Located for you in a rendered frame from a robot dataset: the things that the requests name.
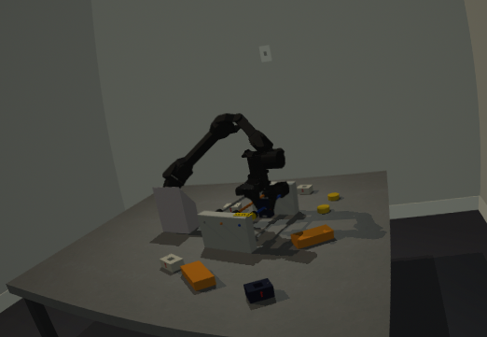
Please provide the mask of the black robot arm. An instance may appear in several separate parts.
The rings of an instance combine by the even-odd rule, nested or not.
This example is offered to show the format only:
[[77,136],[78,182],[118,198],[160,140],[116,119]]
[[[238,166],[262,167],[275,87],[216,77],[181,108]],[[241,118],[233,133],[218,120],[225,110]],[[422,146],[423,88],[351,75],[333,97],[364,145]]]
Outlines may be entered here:
[[[237,125],[234,125],[236,122]],[[262,169],[282,169],[285,167],[285,151],[282,148],[272,149],[272,141],[262,132],[256,130],[241,113],[225,113],[215,117],[210,125],[209,132],[184,157],[177,159],[162,174],[165,178],[163,188],[181,187],[193,175],[192,169],[198,159],[219,139],[226,138],[231,133],[242,129],[247,135],[251,146],[257,151],[247,149],[242,158],[247,158],[249,171]],[[173,175],[173,176],[172,176]],[[177,178],[177,179],[176,179]],[[243,196],[256,197],[265,189],[260,176],[248,180],[242,185]]]

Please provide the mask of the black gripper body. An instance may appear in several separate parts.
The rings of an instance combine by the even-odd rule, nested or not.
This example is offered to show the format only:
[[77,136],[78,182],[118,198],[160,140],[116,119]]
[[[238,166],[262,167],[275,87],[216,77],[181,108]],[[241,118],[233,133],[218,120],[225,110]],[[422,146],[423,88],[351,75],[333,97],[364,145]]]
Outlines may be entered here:
[[[281,194],[289,189],[289,186],[286,182],[278,182],[275,185],[270,186],[271,182],[268,179],[268,172],[269,169],[265,168],[259,171],[250,171],[249,175],[251,175],[253,178],[257,178],[257,176],[260,176],[264,182],[265,189],[263,191],[268,191],[270,195]],[[235,190],[236,196],[244,196],[241,187],[242,185],[236,188]]]

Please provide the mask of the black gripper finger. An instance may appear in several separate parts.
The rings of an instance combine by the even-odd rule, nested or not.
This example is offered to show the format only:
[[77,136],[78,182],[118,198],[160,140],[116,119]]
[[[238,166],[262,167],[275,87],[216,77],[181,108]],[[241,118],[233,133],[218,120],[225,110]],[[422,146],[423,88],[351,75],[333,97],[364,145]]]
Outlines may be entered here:
[[278,195],[278,194],[272,194],[272,195],[270,195],[270,194],[269,194],[269,195],[267,196],[267,197],[269,198],[269,200],[270,200],[270,206],[271,206],[270,210],[271,210],[271,212],[273,212],[273,209],[274,209],[274,205],[275,205],[275,201],[276,201],[276,197],[277,197],[277,195]]
[[257,193],[257,196],[256,197],[246,196],[244,198],[247,198],[247,199],[251,200],[254,203],[255,207],[257,208],[257,200],[260,199],[259,192]]

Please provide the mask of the yellow short cylinder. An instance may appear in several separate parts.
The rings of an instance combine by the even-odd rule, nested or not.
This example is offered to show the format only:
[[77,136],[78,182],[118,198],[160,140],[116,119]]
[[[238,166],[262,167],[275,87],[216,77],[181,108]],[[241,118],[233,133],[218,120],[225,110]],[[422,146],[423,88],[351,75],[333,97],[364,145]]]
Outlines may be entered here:
[[317,211],[319,214],[325,214],[329,212],[329,204],[328,205],[320,205],[317,207]]
[[329,193],[327,195],[327,198],[328,198],[329,201],[333,202],[333,201],[338,200],[340,198],[340,195],[337,192],[333,192],[333,193]]

